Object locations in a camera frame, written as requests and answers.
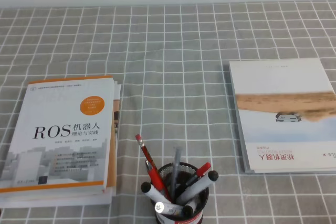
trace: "gray pen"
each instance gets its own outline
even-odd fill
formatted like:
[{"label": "gray pen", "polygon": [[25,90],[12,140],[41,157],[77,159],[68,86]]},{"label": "gray pen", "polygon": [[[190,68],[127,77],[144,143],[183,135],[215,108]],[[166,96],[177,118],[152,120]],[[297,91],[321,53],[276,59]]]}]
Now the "gray pen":
[{"label": "gray pen", "polygon": [[173,162],[173,171],[171,175],[171,183],[170,183],[170,196],[172,200],[175,198],[175,189],[176,189],[176,179],[178,176],[178,173],[180,171],[180,161],[181,161],[181,148],[177,147]]}]

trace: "book cover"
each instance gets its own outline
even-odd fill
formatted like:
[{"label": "book cover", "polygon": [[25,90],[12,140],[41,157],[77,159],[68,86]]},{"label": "book cover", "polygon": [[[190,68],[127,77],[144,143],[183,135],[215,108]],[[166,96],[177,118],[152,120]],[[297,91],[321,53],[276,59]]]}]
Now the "book cover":
[{"label": "book cover", "polygon": [[230,62],[246,170],[336,168],[336,97],[319,59]]},{"label": "book cover", "polygon": [[46,80],[27,87],[0,192],[107,184],[111,76]]}]

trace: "white marker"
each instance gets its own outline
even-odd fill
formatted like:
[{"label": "white marker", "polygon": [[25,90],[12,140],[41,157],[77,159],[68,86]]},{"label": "white marker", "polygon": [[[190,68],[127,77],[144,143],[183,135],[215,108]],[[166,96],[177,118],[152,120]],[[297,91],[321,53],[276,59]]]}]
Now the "white marker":
[{"label": "white marker", "polygon": [[144,182],[141,185],[142,192],[149,197],[152,201],[156,202],[164,202],[164,203],[170,203],[169,200],[167,200],[158,190],[154,188],[154,186],[151,185],[149,182]]},{"label": "white marker", "polygon": [[209,187],[218,179],[218,172],[211,170],[197,182],[191,185],[184,193],[182,193],[179,198],[177,198],[176,203],[179,205],[186,204],[189,200],[194,198],[197,194],[203,191],[205,188]]},{"label": "white marker", "polygon": [[155,204],[155,211],[159,214],[163,215],[174,215],[174,216],[182,216],[183,207],[175,204],[157,202]]},{"label": "white marker", "polygon": [[200,201],[200,196],[197,194],[194,198],[192,198],[182,209],[182,214],[185,217],[191,217]]}]

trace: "red pen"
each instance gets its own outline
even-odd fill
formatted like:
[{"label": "red pen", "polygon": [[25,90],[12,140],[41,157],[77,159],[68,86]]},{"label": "red pen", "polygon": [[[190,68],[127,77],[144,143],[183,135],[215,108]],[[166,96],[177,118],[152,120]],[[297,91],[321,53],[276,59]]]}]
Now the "red pen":
[{"label": "red pen", "polygon": [[166,187],[164,186],[163,182],[162,182],[162,178],[160,176],[160,174],[155,171],[152,167],[152,165],[146,160],[146,167],[147,167],[147,172],[148,175],[151,178],[152,184],[153,186],[161,193],[163,194],[169,201],[171,201],[170,199],[170,195],[168,193],[168,190],[166,189]]},{"label": "red pen", "polygon": [[195,183],[197,181],[198,178],[202,177],[203,174],[209,170],[211,167],[211,164],[209,162],[205,163],[202,167],[200,167],[199,169],[197,169],[197,171],[190,177],[190,179],[188,179],[188,181],[185,184],[180,185],[177,189],[176,189],[176,197],[178,197],[179,195],[181,195],[181,193],[183,193],[189,186],[191,186],[193,183]]},{"label": "red pen", "polygon": [[154,161],[151,157],[151,154],[149,154],[149,151],[147,150],[147,147],[143,143],[141,136],[138,134],[138,135],[135,136],[135,138],[137,139],[137,142],[140,145],[140,148],[141,148],[143,154],[145,155],[145,157],[147,159],[146,160],[146,166],[147,166],[147,169],[148,169],[148,174],[151,177],[153,186],[158,191],[164,190],[164,195],[166,196],[166,198],[169,201],[172,201],[172,199],[170,197],[170,194],[169,194],[166,186],[164,185],[164,183],[162,181],[162,178],[159,174],[159,171],[158,171],[158,169],[157,169],[157,167],[156,167],[156,165],[155,165],[155,163],[154,163]]}]

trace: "pen clip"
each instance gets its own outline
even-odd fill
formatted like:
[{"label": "pen clip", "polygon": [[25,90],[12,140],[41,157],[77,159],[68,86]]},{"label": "pen clip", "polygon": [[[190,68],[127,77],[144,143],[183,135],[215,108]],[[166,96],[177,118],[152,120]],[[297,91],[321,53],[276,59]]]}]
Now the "pen clip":
[{"label": "pen clip", "polygon": [[148,160],[145,161],[145,164],[146,164],[147,170],[153,169],[153,166],[151,165],[151,163],[148,162]]}]

